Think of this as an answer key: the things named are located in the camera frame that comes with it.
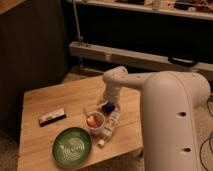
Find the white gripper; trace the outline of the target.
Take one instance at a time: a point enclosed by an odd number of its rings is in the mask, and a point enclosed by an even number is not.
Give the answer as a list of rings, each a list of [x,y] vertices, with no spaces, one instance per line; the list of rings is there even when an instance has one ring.
[[[101,106],[106,102],[111,102],[114,106],[119,109],[119,98],[120,98],[120,87],[115,87],[112,85],[107,85],[105,87],[103,97],[100,96],[97,100],[97,107],[101,108]]]

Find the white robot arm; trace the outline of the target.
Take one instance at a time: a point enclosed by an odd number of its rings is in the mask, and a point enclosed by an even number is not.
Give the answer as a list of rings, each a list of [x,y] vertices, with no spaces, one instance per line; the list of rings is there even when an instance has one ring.
[[[120,89],[140,92],[145,171],[201,171],[194,109],[211,90],[197,72],[161,71],[131,74],[123,66],[103,74],[100,102],[119,104]]]

